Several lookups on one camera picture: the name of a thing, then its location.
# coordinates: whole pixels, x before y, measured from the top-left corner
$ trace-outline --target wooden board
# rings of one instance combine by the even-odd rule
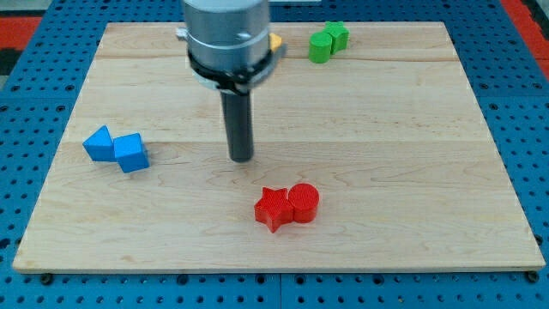
[[[176,24],[110,24],[14,267],[26,273],[537,270],[545,261],[442,23],[274,24],[287,57],[253,93],[256,156],[227,159],[220,98]],[[102,124],[141,132],[152,166],[92,163]],[[311,224],[254,222],[263,186],[307,181]]]

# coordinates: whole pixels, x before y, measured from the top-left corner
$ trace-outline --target blue cube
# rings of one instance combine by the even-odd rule
[[[147,150],[139,133],[115,138],[114,157],[124,173],[149,166]]]
[[[93,133],[82,146],[93,161],[114,162],[114,144],[106,125]]]

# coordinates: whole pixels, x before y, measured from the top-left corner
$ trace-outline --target metal cylinder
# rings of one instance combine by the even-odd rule
[[[250,95],[221,93],[221,103],[229,156],[235,162],[246,162],[254,155]]]
[[[189,53],[211,70],[246,70],[265,58],[268,0],[181,0]]]

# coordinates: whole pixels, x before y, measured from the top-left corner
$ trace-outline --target wood grain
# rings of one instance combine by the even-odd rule
[[[537,270],[545,261],[442,23],[273,24],[287,57],[253,93],[256,156],[227,159],[219,94],[192,77],[180,24],[110,24],[14,267],[26,273]],[[139,131],[123,174],[81,142]],[[261,188],[307,181],[318,217],[271,234]]]

